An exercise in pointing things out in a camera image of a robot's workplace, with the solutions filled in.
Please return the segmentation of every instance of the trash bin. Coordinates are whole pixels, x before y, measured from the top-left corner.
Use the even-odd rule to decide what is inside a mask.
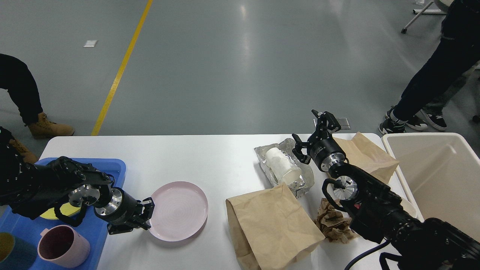
[[[456,133],[382,137],[399,161],[398,177],[420,219],[439,218],[480,241],[480,159]]]

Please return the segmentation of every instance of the tan boot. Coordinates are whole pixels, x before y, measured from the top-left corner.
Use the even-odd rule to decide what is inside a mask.
[[[30,132],[35,139],[51,138],[55,136],[72,136],[75,132],[74,128],[57,124],[48,120],[47,115],[42,112],[38,114],[38,122],[28,125]]]
[[[24,159],[24,162],[34,164],[35,162],[38,161],[38,158],[36,157],[36,155],[30,152],[30,150],[28,150],[28,148],[25,147],[25,145],[23,145],[21,142],[17,141],[17,139],[12,139],[8,141],[8,144],[13,146],[13,148],[17,150],[17,152]]]

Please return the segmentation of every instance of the pink plate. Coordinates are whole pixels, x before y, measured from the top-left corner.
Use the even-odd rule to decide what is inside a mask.
[[[194,235],[205,223],[208,202],[196,185],[178,181],[168,183],[152,194],[155,209],[148,231],[156,238],[174,242]]]

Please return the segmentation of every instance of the teal cup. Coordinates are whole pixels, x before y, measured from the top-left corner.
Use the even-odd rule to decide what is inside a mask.
[[[11,233],[0,233],[0,269],[27,270],[36,259],[36,247]]]

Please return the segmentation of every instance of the gray floor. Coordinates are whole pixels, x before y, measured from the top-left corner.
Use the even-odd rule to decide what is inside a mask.
[[[100,135],[311,133],[311,109],[379,134],[439,42],[442,15],[400,33],[413,2],[155,0]],[[28,64],[52,120],[90,135],[146,3],[2,0],[0,52]],[[477,154],[479,75],[444,110]],[[41,154],[47,140],[31,138],[6,91],[0,118]]]

